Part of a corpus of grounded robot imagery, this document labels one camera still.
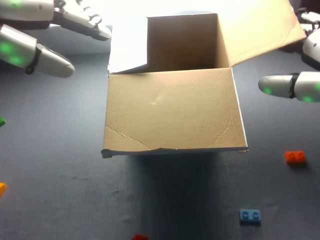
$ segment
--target cardboard box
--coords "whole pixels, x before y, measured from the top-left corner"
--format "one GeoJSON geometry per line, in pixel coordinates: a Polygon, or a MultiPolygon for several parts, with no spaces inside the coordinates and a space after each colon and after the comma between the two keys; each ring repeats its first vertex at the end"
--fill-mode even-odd
{"type": "Polygon", "coordinates": [[[232,66],[306,36],[287,0],[223,2],[113,26],[104,158],[248,150],[232,66]]]}

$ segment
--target table surface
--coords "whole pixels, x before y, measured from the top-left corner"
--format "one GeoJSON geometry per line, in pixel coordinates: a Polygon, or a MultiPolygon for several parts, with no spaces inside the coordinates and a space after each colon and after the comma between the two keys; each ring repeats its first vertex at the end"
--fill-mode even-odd
{"type": "Polygon", "coordinates": [[[108,56],[60,79],[0,65],[1,240],[292,240],[320,235],[320,103],[268,96],[264,75],[313,71],[273,51],[233,68],[250,150],[102,159],[108,56]],[[308,165],[286,165],[285,151],[308,165]],[[240,226],[239,209],[261,226],[240,226]]]}

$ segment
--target gray table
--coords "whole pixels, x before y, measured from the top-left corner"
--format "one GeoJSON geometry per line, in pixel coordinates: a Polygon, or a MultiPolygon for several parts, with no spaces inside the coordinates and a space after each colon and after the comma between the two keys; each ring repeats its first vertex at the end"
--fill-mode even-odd
{"type": "Polygon", "coordinates": [[[274,51],[233,68],[248,153],[102,159],[107,55],[60,79],[0,65],[0,240],[315,240],[320,103],[270,97],[261,76],[310,71],[274,51]],[[308,167],[286,165],[305,151],[308,167]],[[262,225],[240,226],[240,208],[262,225]]]}

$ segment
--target box flap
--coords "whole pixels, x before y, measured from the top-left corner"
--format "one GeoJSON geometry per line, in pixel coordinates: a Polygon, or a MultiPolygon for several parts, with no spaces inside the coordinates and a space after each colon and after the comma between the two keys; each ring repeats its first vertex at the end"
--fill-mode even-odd
{"type": "Polygon", "coordinates": [[[231,68],[110,75],[103,148],[248,149],[231,68]]]}
{"type": "Polygon", "coordinates": [[[225,0],[218,14],[232,66],[306,37],[288,0],[225,0]]]}
{"type": "Polygon", "coordinates": [[[112,27],[108,70],[121,73],[147,65],[148,19],[118,21],[112,27]]]}

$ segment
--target red lego brick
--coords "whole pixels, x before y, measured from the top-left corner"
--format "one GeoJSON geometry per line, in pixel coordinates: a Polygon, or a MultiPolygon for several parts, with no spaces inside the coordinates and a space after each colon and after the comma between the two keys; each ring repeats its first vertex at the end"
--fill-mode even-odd
{"type": "Polygon", "coordinates": [[[149,240],[149,238],[147,238],[146,236],[137,234],[132,238],[132,240],[149,240]]]}
{"type": "Polygon", "coordinates": [[[305,164],[306,157],[303,151],[286,151],[284,153],[287,164],[305,164]]]}

